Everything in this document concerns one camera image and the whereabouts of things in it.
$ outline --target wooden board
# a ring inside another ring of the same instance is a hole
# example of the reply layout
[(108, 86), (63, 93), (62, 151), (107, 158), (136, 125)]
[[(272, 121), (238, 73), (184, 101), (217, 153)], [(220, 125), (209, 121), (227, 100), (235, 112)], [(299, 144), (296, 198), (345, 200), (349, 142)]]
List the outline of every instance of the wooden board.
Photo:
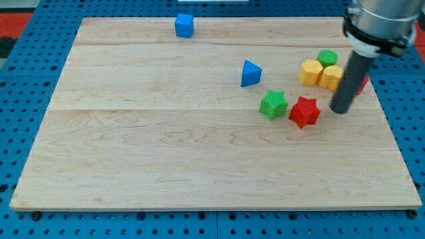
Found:
[[(337, 18), (84, 19), (11, 201), (20, 211), (370, 210), (422, 203), (371, 85), (346, 115), (300, 64), (350, 51)], [(241, 88), (245, 59), (261, 84)], [(316, 125), (258, 112), (317, 98)]]

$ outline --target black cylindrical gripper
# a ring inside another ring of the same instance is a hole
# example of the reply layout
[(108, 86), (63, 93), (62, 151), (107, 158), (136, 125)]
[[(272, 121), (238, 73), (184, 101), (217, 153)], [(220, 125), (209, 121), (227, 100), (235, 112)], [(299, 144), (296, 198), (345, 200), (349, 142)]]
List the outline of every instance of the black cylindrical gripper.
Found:
[(331, 100), (330, 107), (333, 112), (344, 114), (348, 111), (373, 60), (374, 58), (361, 56), (355, 51), (351, 52), (344, 75)]

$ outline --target blue pegboard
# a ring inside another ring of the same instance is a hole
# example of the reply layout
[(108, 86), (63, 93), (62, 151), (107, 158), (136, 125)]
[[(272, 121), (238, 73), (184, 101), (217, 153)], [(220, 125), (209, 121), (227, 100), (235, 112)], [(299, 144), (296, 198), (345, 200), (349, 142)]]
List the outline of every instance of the blue pegboard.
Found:
[[(349, 0), (43, 0), (0, 70), (0, 238), (425, 238), (425, 211), (18, 213), (13, 189), (83, 17), (338, 17)], [(413, 49), (380, 56), (373, 86), (425, 199), (425, 66)]]

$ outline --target red star-shaped block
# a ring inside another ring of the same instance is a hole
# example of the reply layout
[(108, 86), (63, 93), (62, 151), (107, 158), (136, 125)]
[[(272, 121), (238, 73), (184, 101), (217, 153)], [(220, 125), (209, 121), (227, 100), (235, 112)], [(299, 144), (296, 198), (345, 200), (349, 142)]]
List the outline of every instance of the red star-shaped block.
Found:
[(298, 102), (291, 109), (290, 120), (296, 122), (302, 129), (307, 124), (315, 124), (319, 114), (320, 110), (316, 106), (316, 99), (300, 96)]

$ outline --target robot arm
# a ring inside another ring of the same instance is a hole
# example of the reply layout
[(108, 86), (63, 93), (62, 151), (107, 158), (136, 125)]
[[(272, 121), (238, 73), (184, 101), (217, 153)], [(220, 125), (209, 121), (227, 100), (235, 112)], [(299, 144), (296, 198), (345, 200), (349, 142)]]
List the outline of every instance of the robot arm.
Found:
[(335, 113), (347, 112), (379, 54), (400, 57), (413, 44), (414, 23), (422, 6), (424, 0), (353, 0), (347, 7), (344, 34), (353, 51), (331, 100), (330, 107)]

